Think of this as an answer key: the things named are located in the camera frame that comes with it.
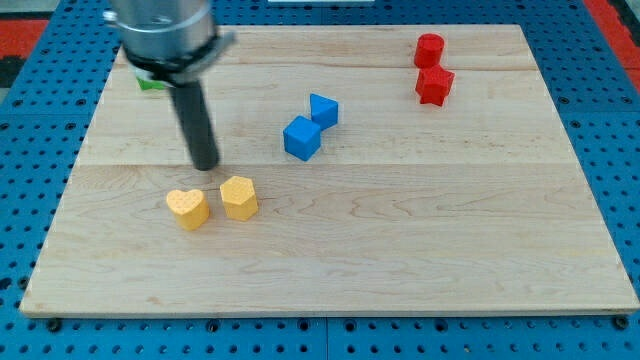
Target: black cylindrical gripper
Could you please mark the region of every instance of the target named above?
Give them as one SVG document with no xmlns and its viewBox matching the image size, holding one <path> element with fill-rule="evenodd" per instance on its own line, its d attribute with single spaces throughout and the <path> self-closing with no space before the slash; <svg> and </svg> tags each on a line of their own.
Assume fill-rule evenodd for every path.
<svg viewBox="0 0 640 360">
<path fill-rule="evenodd" d="M 201 171 L 213 169 L 220 158 L 200 82 L 169 87 L 169 93 L 193 166 Z"/>
</svg>

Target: yellow block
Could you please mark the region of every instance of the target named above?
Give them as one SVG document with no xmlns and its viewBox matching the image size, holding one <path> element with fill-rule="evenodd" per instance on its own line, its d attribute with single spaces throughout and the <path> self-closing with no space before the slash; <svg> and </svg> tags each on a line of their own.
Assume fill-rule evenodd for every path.
<svg viewBox="0 0 640 360">
<path fill-rule="evenodd" d="M 227 217 L 231 219 L 246 221 L 258 212 L 258 200 L 251 179 L 233 176 L 220 185 L 220 194 Z"/>
<path fill-rule="evenodd" d="M 185 230 L 195 230 L 209 218 L 209 204 L 200 190 L 171 190 L 167 194 L 167 205 Z"/>
</svg>

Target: blue cube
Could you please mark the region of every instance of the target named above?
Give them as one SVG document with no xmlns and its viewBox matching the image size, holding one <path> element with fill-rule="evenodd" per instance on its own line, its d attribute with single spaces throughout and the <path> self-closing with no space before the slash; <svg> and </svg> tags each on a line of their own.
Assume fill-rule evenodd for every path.
<svg viewBox="0 0 640 360">
<path fill-rule="evenodd" d="M 320 148 L 320 125 L 298 116 L 282 132 L 284 150 L 307 161 Z"/>
<path fill-rule="evenodd" d="M 311 94 L 311 121 L 320 125 L 322 130 L 338 123 L 338 102 L 326 97 Z"/>
</svg>

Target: wooden table surface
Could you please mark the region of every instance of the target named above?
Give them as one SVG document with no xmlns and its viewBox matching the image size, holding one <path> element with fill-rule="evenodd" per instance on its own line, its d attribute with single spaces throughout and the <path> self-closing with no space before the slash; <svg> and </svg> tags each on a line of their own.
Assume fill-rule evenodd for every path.
<svg viewBox="0 0 640 360">
<path fill-rule="evenodd" d="M 33 317 L 502 316 L 639 307 L 515 25 L 235 27 L 203 78 L 222 152 L 190 166 L 164 91 L 116 61 L 22 301 Z M 420 105 L 420 34 L 446 40 L 445 107 Z M 307 163 L 282 129 L 340 101 Z M 219 186 L 254 180 L 226 219 Z M 172 189 L 212 218 L 181 230 Z"/>
</svg>

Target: blue pegboard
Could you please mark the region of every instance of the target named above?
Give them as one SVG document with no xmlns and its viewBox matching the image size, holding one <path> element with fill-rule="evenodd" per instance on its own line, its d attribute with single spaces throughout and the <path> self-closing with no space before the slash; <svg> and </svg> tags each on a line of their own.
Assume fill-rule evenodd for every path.
<svg viewBox="0 0 640 360">
<path fill-rule="evenodd" d="M 637 359 L 640 317 L 30 320 L 17 307 L 119 46 L 106 0 L 62 0 L 0 106 L 0 358 Z M 223 24 L 520 24 L 636 291 L 640 99 L 575 0 L 214 2 Z"/>
</svg>

